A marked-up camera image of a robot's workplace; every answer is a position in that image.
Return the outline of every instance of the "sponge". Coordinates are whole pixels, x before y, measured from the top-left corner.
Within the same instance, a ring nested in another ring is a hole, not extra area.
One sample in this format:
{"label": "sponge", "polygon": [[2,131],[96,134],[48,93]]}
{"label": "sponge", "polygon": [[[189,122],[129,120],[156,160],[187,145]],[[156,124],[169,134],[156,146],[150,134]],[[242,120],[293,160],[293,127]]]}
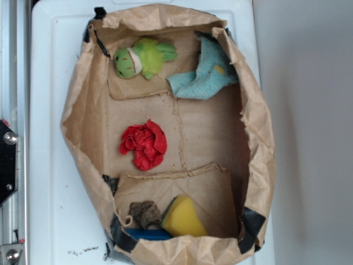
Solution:
{"label": "sponge", "polygon": [[208,233],[197,217],[190,197],[179,195],[170,203],[162,218],[162,228],[173,236],[207,236]]}

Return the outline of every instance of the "light blue cloth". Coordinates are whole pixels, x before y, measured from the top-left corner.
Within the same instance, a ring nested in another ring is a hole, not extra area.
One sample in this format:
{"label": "light blue cloth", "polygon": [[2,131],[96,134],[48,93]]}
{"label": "light blue cloth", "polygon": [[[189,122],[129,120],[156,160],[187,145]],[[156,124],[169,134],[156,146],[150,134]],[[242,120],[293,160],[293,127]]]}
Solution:
{"label": "light blue cloth", "polygon": [[238,75],[222,47],[210,35],[198,34],[201,54],[196,71],[168,76],[173,94],[178,98],[209,99],[222,87],[238,83]]}

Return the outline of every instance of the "red crumpled fabric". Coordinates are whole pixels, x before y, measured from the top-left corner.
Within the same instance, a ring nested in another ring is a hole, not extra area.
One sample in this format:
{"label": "red crumpled fabric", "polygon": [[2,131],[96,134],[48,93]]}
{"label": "red crumpled fabric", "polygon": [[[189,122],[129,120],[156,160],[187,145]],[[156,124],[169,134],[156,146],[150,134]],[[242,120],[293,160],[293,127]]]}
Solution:
{"label": "red crumpled fabric", "polygon": [[167,139],[158,124],[149,119],[144,125],[129,126],[121,136],[119,151],[125,155],[135,151],[132,162],[143,171],[158,166],[167,151]]}

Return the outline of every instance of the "stuffed frog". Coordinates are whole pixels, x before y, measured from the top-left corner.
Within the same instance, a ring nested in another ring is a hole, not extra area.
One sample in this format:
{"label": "stuffed frog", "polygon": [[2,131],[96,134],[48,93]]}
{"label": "stuffed frog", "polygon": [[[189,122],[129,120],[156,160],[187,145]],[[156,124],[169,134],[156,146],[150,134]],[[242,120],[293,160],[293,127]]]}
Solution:
{"label": "stuffed frog", "polygon": [[162,69],[164,62],[178,58],[175,47],[157,40],[141,39],[132,47],[125,47],[115,53],[116,74],[124,79],[134,77],[142,71],[145,79],[150,80]]}

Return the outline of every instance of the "white surface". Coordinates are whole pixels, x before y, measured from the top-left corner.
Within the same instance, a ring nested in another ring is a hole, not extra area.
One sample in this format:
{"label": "white surface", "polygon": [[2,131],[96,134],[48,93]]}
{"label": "white surface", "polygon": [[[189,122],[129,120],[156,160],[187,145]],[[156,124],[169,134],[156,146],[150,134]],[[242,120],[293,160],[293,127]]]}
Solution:
{"label": "white surface", "polygon": [[[107,12],[138,4],[41,0],[33,10],[30,107],[29,261],[33,264],[118,264],[103,261],[106,238],[60,131],[82,36],[94,7]],[[251,1],[169,1],[229,21],[239,49],[259,78]],[[87,248],[98,247],[85,252]],[[272,223],[264,248],[242,265],[274,265]]]}
{"label": "white surface", "polygon": [[353,1],[254,0],[277,264],[353,264]]}

